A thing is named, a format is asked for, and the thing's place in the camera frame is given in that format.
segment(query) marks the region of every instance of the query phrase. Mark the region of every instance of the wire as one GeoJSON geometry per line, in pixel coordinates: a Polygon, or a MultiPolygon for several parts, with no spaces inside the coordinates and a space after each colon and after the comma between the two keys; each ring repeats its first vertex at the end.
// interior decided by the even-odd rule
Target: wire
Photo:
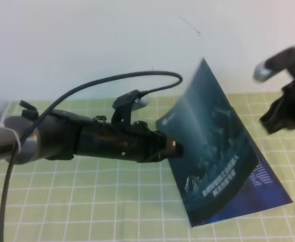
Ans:
{"type": "MultiPolygon", "coordinates": [[[[159,90],[164,90],[168,89],[174,86],[177,86],[182,82],[182,76],[174,73],[174,72],[164,72],[164,71],[147,71],[147,72],[134,72],[134,73],[127,73],[127,74],[122,74],[122,75],[116,75],[112,77],[107,77],[95,81],[91,81],[88,83],[85,83],[83,85],[80,85],[69,92],[65,93],[62,95],[60,98],[58,98],[54,103],[52,103],[40,116],[39,118],[33,123],[33,125],[22,135],[20,141],[21,145],[23,145],[26,141],[26,139],[32,134],[32,132],[36,129],[36,127],[44,120],[44,118],[57,106],[59,105],[63,100],[65,100],[67,97],[73,95],[76,92],[79,92],[83,89],[86,89],[88,87],[92,87],[98,84],[106,83],[106,82],[111,82],[111,81],[116,81],[116,80],[121,80],[125,78],[130,78],[130,77],[140,77],[140,76],[172,76],[172,77],[177,77],[179,80],[175,82],[174,84],[167,85],[161,88],[155,88],[149,91],[145,91],[144,95],[151,93],[151,92],[156,92],[159,90]]],[[[0,242],[4,242],[4,220],[5,220],[5,208],[6,208],[6,200],[7,200],[7,195],[8,195],[8,187],[10,184],[10,178],[14,166],[14,158],[17,153],[17,147],[14,148],[11,159],[9,161],[9,165],[7,168],[6,176],[5,176],[5,181],[4,181],[4,186],[3,186],[3,193],[2,193],[2,200],[1,200],[1,207],[0,207],[0,242]]]]}

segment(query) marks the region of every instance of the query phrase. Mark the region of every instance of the brochure cover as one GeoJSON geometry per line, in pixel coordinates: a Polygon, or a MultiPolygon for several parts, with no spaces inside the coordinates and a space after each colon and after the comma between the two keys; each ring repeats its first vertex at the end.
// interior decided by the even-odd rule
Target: brochure cover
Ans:
{"type": "Polygon", "coordinates": [[[192,227],[292,203],[205,60],[156,127],[184,146],[169,163],[192,227]]]}

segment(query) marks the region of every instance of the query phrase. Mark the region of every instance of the white zip tie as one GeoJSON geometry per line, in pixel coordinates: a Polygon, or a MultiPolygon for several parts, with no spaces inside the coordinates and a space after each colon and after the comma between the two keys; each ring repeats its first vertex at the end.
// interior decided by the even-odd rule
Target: white zip tie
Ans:
{"type": "Polygon", "coordinates": [[[17,134],[17,132],[15,130],[12,130],[10,128],[5,127],[5,124],[4,124],[4,120],[6,118],[6,115],[7,115],[8,110],[9,110],[8,108],[9,108],[9,106],[5,109],[4,113],[1,115],[1,118],[0,118],[0,128],[6,129],[6,130],[10,130],[10,131],[13,132],[13,134],[14,134],[14,136],[16,138],[17,146],[18,146],[18,152],[17,152],[17,154],[19,154],[21,152],[21,149],[22,149],[20,137],[19,137],[19,135],[17,134]]]}
{"type": "Polygon", "coordinates": [[[22,145],[21,145],[20,137],[18,136],[17,132],[16,132],[15,130],[12,130],[12,129],[7,128],[7,127],[5,127],[5,126],[4,126],[4,127],[0,127],[0,128],[2,128],[2,129],[6,129],[6,130],[10,130],[10,131],[13,132],[13,134],[14,134],[14,136],[15,136],[15,138],[16,138],[17,146],[18,146],[18,152],[17,152],[17,154],[19,154],[19,153],[21,152],[22,145]]]}

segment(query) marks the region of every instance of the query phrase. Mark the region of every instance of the white wall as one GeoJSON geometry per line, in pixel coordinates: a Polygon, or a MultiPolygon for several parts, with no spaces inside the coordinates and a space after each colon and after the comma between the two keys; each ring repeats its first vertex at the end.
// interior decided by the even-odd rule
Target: white wall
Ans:
{"type": "MultiPolygon", "coordinates": [[[[277,90],[286,75],[259,85],[253,69],[293,44],[295,0],[1,0],[0,98],[55,99],[94,79],[152,69],[178,72],[187,84],[202,57],[226,92],[277,90]]],[[[123,80],[77,97],[171,81],[123,80]]]]}

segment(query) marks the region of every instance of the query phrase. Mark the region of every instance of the green cutting mat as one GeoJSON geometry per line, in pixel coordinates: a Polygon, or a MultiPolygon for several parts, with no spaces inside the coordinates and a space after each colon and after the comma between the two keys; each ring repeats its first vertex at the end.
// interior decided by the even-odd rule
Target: green cutting mat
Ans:
{"type": "MultiPolygon", "coordinates": [[[[262,213],[190,228],[168,161],[76,157],[15,166],[7,204],[6,242],[203,241],[295,242],[295,131],[267,137],[258,119],[277,94],[229,95],[294,203],[262,213]]],[[[152,98],[133,120],[155,120],[176,98],[152,98]]],[[[59,108],[110,120],[113,99],[65,101],[59,108]]],[[[32,102],[43,111],[49,102],[32,102]]],[[[9,113],[18,114],[16,103],[9,113]]],[[[0,161],[0,196],[7,163],[0,161]]]]}

